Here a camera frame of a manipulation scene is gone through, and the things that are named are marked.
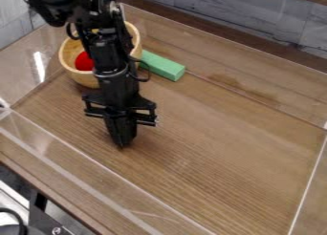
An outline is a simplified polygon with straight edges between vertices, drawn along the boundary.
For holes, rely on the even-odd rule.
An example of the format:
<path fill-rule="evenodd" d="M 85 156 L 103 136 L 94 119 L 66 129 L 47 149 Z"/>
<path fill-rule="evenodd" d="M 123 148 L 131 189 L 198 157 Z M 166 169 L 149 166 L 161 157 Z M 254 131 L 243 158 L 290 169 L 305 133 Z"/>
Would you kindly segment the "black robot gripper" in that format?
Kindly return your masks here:
<path fill-rule="evenodd" d="M 122 147 L 137 137 L 137 125 L 157 125 L 157 103 L 139 93 L 139 83 L 147 82 L 134 66 L 115 70 L 94 70 L 101 92 L 83 97 L 86 115 L 105 120 L 114 143 Z"/>

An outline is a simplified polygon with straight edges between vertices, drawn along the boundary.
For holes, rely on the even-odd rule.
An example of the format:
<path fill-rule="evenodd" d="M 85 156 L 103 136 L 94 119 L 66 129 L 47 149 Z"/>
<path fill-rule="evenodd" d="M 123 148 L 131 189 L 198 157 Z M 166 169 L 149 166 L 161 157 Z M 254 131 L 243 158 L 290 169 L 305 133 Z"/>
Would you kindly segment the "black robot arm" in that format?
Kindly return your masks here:
<path fill-rule="evenodd" d="M 83 97 L 85 114 L 102 118 L 114 143 L 125 147 L 139 125 L 157 124 L 157 103 L 139 93 L 141 77 L 133 57 L 133 36 L 117 0 L 25 0 L 53 27 L 66 27 L 94 60 L 93 74 L 101 91 Z"/>

